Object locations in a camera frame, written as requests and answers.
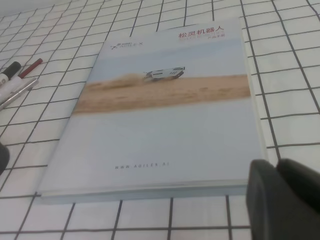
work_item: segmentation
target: table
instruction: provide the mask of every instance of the table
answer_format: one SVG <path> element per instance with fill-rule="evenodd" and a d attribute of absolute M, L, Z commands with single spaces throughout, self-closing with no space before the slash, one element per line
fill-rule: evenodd
<path fill-rule="evenodd" d="M 2 240 L 249 240 L 245 196 L 39 204 L 37 185 L 103 42 L 240 17 L 271 163 L 320 171 L 320 0 L 75 0 L 0 18 L 0 66 L 43 63 L 0 112 Z"/>

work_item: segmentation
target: printed photograph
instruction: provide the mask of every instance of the printed photograph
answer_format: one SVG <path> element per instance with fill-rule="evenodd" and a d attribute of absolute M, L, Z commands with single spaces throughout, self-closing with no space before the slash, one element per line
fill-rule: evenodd
<path fill-rule="evenodd" d="M 242 43 L 229 39 L 99 59 L 73 113 L 134 111 L 249 97 Z"/>

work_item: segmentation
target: sand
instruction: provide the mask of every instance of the sand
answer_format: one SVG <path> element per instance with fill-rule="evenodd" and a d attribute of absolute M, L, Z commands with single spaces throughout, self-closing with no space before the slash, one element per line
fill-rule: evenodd
<path fill-rule="evenodd" d="M 113 81 L 86 84 L 74 114 L 132 111 L 250 97 L 247 75 L 183 77 L 145 83 L 127 74 Z"/>

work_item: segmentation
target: booklet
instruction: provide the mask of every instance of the booklet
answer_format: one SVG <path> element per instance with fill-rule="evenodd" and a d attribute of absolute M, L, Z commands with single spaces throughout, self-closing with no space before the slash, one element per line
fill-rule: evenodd
<path fill-rule="evenodd" d="M 244 193 L 266 158 L 240 21 L 106 41 L 38 192 L 65 202 Z"/>

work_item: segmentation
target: black object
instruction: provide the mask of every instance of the black object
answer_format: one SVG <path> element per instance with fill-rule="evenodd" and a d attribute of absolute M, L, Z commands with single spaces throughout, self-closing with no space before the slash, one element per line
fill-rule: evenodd
<path fill-rule="evenodd" d="M 6 146 L 3 146 L 0 143 L 0 175 L 6 169 L 9 159 L 10 159 L 10 154 L 9 154 L 8 148 Z"/>
<path fill-rule="evenodd" d="M 252 240 L 319 240 L 320 176 L 289 159 L 277 169 L 265 160 L 250 166 L 246 204 Z"/>
<path fill-rule="evenodd" d="M 8 77 L 10 80 L 21 68 L 21 64 L 14 61 L 10 66 L 8 66 L 2 73 Z"/>

